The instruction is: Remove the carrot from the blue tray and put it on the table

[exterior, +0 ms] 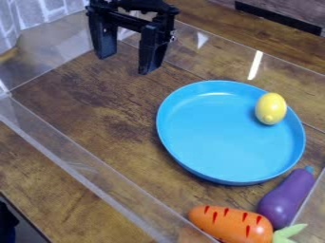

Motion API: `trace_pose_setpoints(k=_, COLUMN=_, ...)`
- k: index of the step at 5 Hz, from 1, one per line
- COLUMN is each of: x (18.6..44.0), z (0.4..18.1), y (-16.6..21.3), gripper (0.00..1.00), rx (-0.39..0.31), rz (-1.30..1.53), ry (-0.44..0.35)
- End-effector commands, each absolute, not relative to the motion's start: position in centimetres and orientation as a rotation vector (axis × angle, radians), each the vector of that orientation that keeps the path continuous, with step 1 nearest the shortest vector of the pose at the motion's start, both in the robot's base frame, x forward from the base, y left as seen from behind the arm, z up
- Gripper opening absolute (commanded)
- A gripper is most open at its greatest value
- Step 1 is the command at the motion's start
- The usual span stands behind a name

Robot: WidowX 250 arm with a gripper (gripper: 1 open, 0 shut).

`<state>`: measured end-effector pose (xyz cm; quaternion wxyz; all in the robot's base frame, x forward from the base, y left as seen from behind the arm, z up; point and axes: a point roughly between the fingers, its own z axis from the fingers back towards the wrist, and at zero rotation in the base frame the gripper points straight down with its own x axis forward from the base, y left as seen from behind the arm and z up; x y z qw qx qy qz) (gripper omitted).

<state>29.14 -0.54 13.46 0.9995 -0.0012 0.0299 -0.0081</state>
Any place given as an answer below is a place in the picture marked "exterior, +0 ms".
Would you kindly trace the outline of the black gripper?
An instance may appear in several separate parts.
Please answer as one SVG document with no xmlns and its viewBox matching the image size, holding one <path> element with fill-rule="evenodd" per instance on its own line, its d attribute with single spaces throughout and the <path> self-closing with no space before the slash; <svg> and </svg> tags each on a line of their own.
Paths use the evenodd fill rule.
<svg viewBox="0 0 325 243">
<path fill-rule="evenodd" d="M 116 53 L 116 31 L 123 27 L 140 32 L 138 73 L 146 75 L 158 69 L 179 12 L 163 0 L 88 0 L 88 29 L 98 58 Z"/>
</svg>

